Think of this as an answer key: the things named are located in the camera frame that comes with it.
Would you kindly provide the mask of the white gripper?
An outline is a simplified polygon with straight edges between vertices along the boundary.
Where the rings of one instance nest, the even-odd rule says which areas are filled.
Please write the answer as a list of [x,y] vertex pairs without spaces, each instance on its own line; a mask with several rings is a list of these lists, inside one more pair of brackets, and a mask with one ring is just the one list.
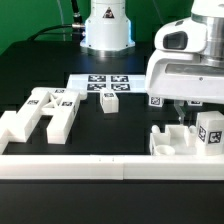
[[183,101],[224,104],[224,18],[168,23],[159,29],[154,44],[145,89],[151,97],[175,100],[181,125]]

